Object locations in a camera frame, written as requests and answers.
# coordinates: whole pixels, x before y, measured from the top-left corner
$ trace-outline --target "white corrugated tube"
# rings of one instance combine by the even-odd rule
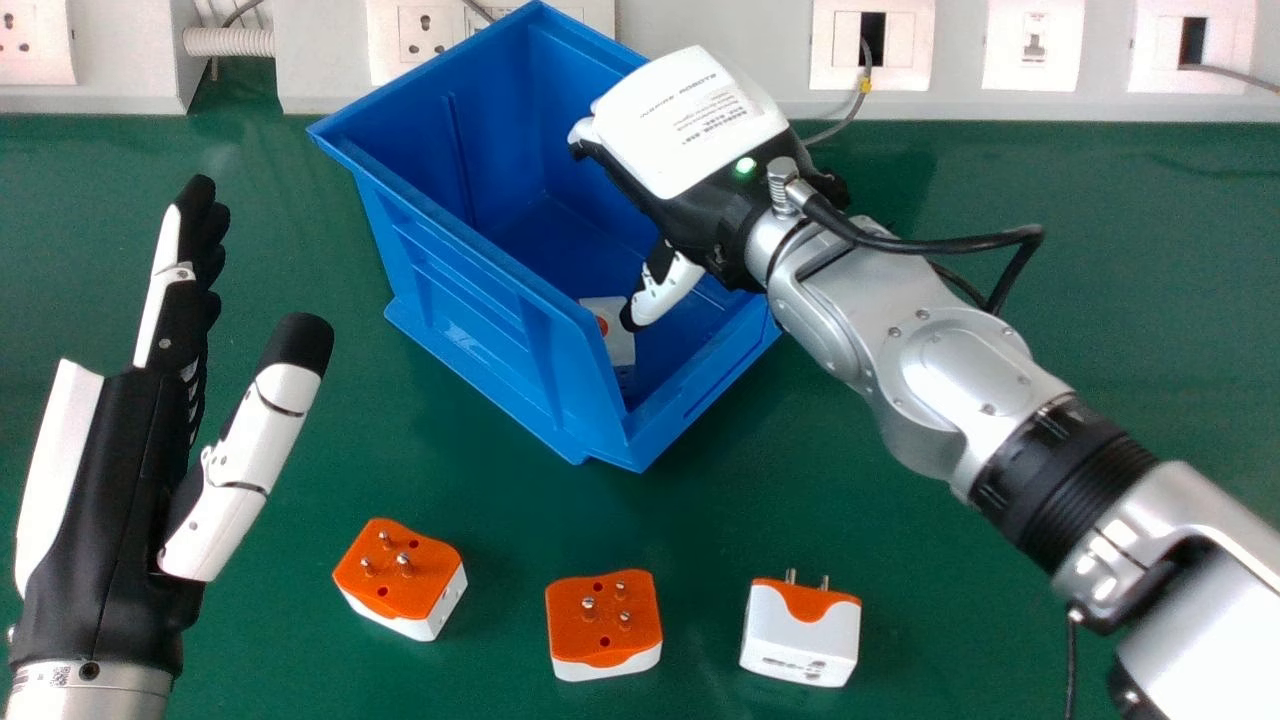
[[[244,27],[188,27],[182,45],[192,58],[275,58],[275,36],[269,29]]]

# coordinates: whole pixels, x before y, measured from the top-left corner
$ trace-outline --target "white adapter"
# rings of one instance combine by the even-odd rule
[[[756,578],[746,601],[742,652],[737,664],[778,680],[840,688],[858,665],[863,602],[833,592],[828,579],[809,588],[786,580]]]

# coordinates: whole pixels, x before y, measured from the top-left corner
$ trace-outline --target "black and white robotic hand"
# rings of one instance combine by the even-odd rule
[[[182,632],[266,502],[333,328],[276,325],[236,413],[187,469],[205,410],[210,286],[230,214],[196,176],[160,228],[132,366],[58,366],[18,519],[8,720],[159,719]]]
[[[913,243],[846,218],[842,183],[777,105],[700,47],[621,81],[568,143],[663,236],[634,327],[700,270],[767,293],[782,329],[872,406],[895,457],[1039,564],[1074,621],[1124,630],[1108,684],[1125,717],[1280,717],[1280,534],[1091,410],[998,318],[1039,228]],[[965,290],[979,307],[927,259],[1012,246],[989,300]]]

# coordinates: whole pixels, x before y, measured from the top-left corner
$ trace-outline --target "green table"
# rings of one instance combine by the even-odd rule
[[[188,118],[0,118],[5,527],[58,357],[128,361],[164,204],[193,172],[234,215],[201,442],[279,315],[337,328],[278,492],[186,635],[172,717],[1057,716],[1062,607],[1043,574],[899,468],[861,401],[794,342],[643,477],[568,466],[381,319],[389,291],[349,177],[310,119],[280,117],[268,65],[228,63],[224,78]],[[861,123],[818,160],[908,237],[1044,223],[1007,313],[1037,357],[1280,519],[1280,128]],[[998,264],[964,269],[989,287]],[[465,559],[471,588],[435,643],[358,619],[329,579],[374,515]],[[557,682],[543,588],[626,566],[657,577],[662,662]],[[864,600],[844,691],[736,665],[749,580],[788,566]],[[0,623],[18,614],[0,592]],[[1082,641],[1079,717],[1115,716],[1111,647]]]

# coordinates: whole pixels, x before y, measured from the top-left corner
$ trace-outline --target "blue plastic container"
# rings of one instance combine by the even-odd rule
[[[310,128],[356,177],[387,319],[573,464],[643,471],[778,337],[710,277],[636,336],[623,397],[584,297],[628,296],[658,238],[567,147],[644,58],[540,3]]]

